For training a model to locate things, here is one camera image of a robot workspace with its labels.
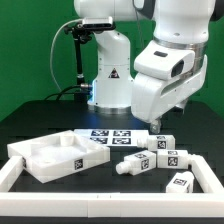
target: warning label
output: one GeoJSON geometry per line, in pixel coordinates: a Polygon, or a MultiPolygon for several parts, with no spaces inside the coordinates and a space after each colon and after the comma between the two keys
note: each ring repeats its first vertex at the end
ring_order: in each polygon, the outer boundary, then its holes
{"type": "Polygon", "coordinates": [[[117,73],[117,70],[116,70],[115,68],[114,68],[113,71],[110,73],[109,78],[111,78],[111,79],[119,79],[119,78],[120,78],[119,75],[118,75],[118,73],[117,73]]]}

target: green backdrop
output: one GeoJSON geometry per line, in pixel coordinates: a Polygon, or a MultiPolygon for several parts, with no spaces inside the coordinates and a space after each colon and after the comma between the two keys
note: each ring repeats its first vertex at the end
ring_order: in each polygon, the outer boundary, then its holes
{"type": "MultiPolygon", "coordinates": [[[[57,89],[50,76],[53,37],[67,21],[78,18],[73,0],[0,0],[0,120],[22,103],[41,100],[57,89]]],[[[141,21],[145,45],[152,39],[154,23],[141,21]]],[[[131,62],[141,51],[137,23],[117,23],[131,41],[131,62]]],[[[210,23],[206,83],[192,99],[207,103],[224,117],[224,19],[210,23]]],[[[97,46],[82,47],[87,80],[97,74],[97,46]]],[[[63,33],[54,54],[54,70],[62,88],[75,84],[73,39],[63,33]]]]}

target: label sticker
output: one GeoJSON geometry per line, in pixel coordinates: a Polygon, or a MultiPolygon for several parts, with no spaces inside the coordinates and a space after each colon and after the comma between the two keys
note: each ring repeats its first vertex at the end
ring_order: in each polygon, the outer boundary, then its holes
{"type": "Polygon", "coordinates": [[[91,136],[108,136],[109,135],[109,131],[103,131],[103,130],[99,130],[99,131],[92,131],[91,136]]]}
{"type": "Polygon", "coordinates": [[[168,151],[168,155],[178,155],[177,151],[168,151]]]}
{"type": "Polygon", "coordinates": [[[114,136],[131,136],[131,131],[114,131],[114,136]]]}
{"type": "Polygon", "coordinates": [[[83,168],[83,159],[79,159],[75,161],[75,170],[79,170],[83,168]]]}
{"type": "Polygon", "coordinates": [[[177,184],[177,185],[184,186],[187,183],[187,181],[186,180],[181,180],[181,179],[176,179],[176,180],[174,180],[173,183],[177,184]]]}
{"type": "Polygon", "coordinates": [[[149,168],[149,159],[145,159],[142,161],[141,168],[142,168],[142,170],[149,168]]]}
{"type": "Polygon", "coordinates": [[[168,157],[168,166],[178,166],[178,158],[168,157]]]}
{"type": "Polygon", "coordinates": [[[130,138],[113,138],[114,145],[131,145],[130,138]]]}
{"type": "Polygon", "coordinates": [[[158,141],[158,149],[166,149],[166,141],[158,141]]]}
{"type": "Polygon", "coordinates": [[[162,136],[162,135],[159,135],[159,136],[156,136],[156,137],[157,137],[157,139],[166,139],[166,137],[162,136]]]}
{"type": "Polygon", "coordinates": [[[103,145],[106,145],[108,142],[108,138],[90,138],[90,139],[103,145]]]}
{"type": "Polygon", "coordinates": [[[137,154],[137,155],[135,155],[137,158],[139,158],[139,159],[142,159],[142,158],[145,158],[146,157],[146,155],[144,155],[144,154],[141,154],[141,153],[139,153],[139,154],[137,154]]]}
{"type": "Polygon", "coordinates": [[[114,68],[113,71],[110,73],[109,78],[111,78],[111,79],[119,79],[119,78],[120,78],[119,75],[118,75],[118,73],[117,73],[117,70],[116,70],[115,68],[114,68]]]}

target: white plastic part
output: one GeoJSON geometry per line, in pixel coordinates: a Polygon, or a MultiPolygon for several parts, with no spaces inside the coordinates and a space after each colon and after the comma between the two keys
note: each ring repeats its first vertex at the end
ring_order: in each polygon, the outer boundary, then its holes
{"type": "Polygon", "coordinates": [[[156,168],[156,154],[147,150],[124,157],[124,162],[116,166],[118,174],[137,175],[156,168]]]}
{"type": "Polygon", "coordinates": [[[224,194],[0,193],[0,201],[0,216],[224,217],[224,194]]]}
{"type": "Polygon", "coordinates": [[[98,44],[98,75],[88,105],[99,111],[131,106],[130,41],[117,31],[95,34],[98,44]]]}
{"type": "Polygon", "coordinates": [[[223,193],[224,188],[208,163],[202,156],[192,155],[190,159],[192,172],[204,193],[223,193]]]}
{"type": "Polygon", "coordinates": [[[146,123],[153,122],[202,87],[206,68],[207,56],[201,70],[189,78],[179,75],[165,81],[138,73],[132,90],[132,114],[146,123]]]}
{"type": "Polygon", "coordinates": [[[22,156],[12,156],[0,170],[0,192],[8,192],[22,171],[22,156]]]}
{"type": "Polygon", "coordinates": [[[173,135],[148,135],[142,136],[137,141],[139,148],[147,148],[149,151],[158,149],[175,149],[175,138],[173,135]]]}
{"type": "Polygon", "coordinates": [[[187,171],[176,173],[166,186],[166,193],[193,193],[194,175],[187,171]]]}
{"type": "Polygon", "coordinates": [[[195,53],[192,50],[178,50],[166,48],[151,41],[146,49],[135,59],[136,71],[161,80],[169,80],[173,75],[173,68],[183,62],[183,68],[178,75],[193,68],[195,53]]]}
{"type": "Polygon", "coordinates": [[[74,7],[81,18],[112,16],[115,21],[136,20],[132,0],[74,0],[74,7]]]}
{"type": "Polygon", "coordinates": [[[109,27],[113,27],[113,18],[111,16],[106,18],[84,18],[82,20],[82,26],[88,27],[88,26],[94,26],[96,24],[106,25],[109,27]]]}
{"type": "Polygon", "coordinates": [[[154,36],[170,43],[206,42],[214,6],[215,0],[157,0],[154,36]]]}
{"type": "Polygon", "coordinates": [[[9,144],[8,155],[22,156],[24,169],[42,183],[110,161],[108,147],[73,131],[9,144]]]}
{"type": "Polygon", "coordinates": [[[157,167],[169,169],[188,169],[189,156],[187,150],[157,151],[157,167]]]}

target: black cable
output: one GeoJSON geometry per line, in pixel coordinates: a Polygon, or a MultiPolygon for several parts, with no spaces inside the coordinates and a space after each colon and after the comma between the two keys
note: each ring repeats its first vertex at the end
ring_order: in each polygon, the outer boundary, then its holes
{"type": "Polygon", "coordinates": [[[63,95],[64,93],[68,92],[68,91],[71,90],[71,89],[76,89],[76,88],[80,88],[80,85],[74,85],[74,86],[69,86],[69,87],[65,88],[64,90],[62,90],[62,91],[58,94],[56,100],[60,100],[60,98],[62,97],[62,95],[63,95]]]}
{"type": "MultiPolygon", "coordinates": [[[[49,96],[47,96],[44,100],[48,100],[49,98],[51,98],[52,96],[58,96],[60,93],[54,93],[54,94],[51,94],[51,95],[49,95],[49,96]]],[[[73,94],[75,94],[75,92],[74,93],[63,93],[63,95],[73,95],[73,94]]]]}

